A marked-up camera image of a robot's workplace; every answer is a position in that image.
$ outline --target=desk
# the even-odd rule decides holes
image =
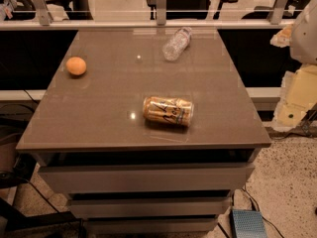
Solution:
[[[69,198],[93,233],[212,230],[270,139],[215,29],[193,29],[177,62],[175,29],[79,31],[17,150]],[[64,65],[82,55],[87,73]],[[195,104],[190,128],[147,122],[147,96]]]

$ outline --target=white robot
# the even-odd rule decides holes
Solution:
[[[317,0],[311,0],[291,28],[290,54],[302,67],[287,72],[281,86],[280,101],[274,111],[272,128],[286,132],[300,124],[317,104]]]

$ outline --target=drawer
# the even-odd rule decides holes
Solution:
[[[217,225],[215,218],[88,221],[84,227],[92,234],[142,234],[206,232]]]
[[[77,218],[182,216],[222,214],[229,198],[141,198],[121,200],[73,200],[71,213]]]
[[[55,192],[98,193],[236,189],[253,164],[44,167],[39,175]]]

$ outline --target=black cable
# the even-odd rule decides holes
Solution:
[[[248,191],[247,191],[247,186],[245,185],[245,188],[241,188],[241,190],[242,190],[245,194],[248,195],[248,197],[249,197],[251,203],[254,203],[254,204],[257,206],[258,211],[260,211],[259,204],[258,204],[257,201],[255,200],[255,198],[252,197],[252,196],[248,193]],[[274,229],[277,231],[277,233],[279,234],[280,237],[285,238],[285,237],[281,234],[281,232],[278,230],[278,228],[277,228],[273,223],[271,223],[270,221],[268,221],[268,220],[267,220],[266,218],[264,218],[263,216],[262,216],[262,218],[263,218],[264,221],[266,221],[266,222],[269,223],[272,227],[274,227]]]
[[[17,178],[17,179],[20,179],[22,181],[25,181],[26,183],[28,183],[37,193],[38,195],[55,211],[57,212],[58,214],[60,214],[61,217],[62,216],[62,213],[56,209],[55,206],[53,206],[45,197],[44,195],[38,190],[38,188],[32,184],[28,179],[25,179],[25,178]],[[79,232],[77,228],[75,228],[69,221],[65,221],[73,230],[75,230],[76,232]]]
[[[30,110],[32,113],[35,112],[35,110],[34,110],[32,107],[29,107],[29,106],[24,105],[24,104],[5,104],[5,105],[3,105],[2,107],[0,107],[0,109],[5,108],[5,107],[8,107],[8,106],[21,106],[21,107],[24,107],[24,108]]]
[[[303,138],[314,139],[315,140],[314,137],[303,135],[303,134],[300,134],[300,133],[295,133],[295,132],[287,133],[285,136],[282,136],[282,137],[270,137],[270,138],[274,139],[274,140],[283,140],[283,139],[288,138],[289,136],[297,136],[297,137],[303,137]]]
[[[226,236],[226,238],[230,238],[230,236],[228,235],[228,233],[226,232],[226,230],[223,228],[223,226],[218,222],[217,224],[220,228],[220,230],[223,232],[223,234]]]

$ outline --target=can label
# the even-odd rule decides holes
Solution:
[[[148,97],[143,106],[144,117],[151,121],[189,126],[193,104],[180,98]]]

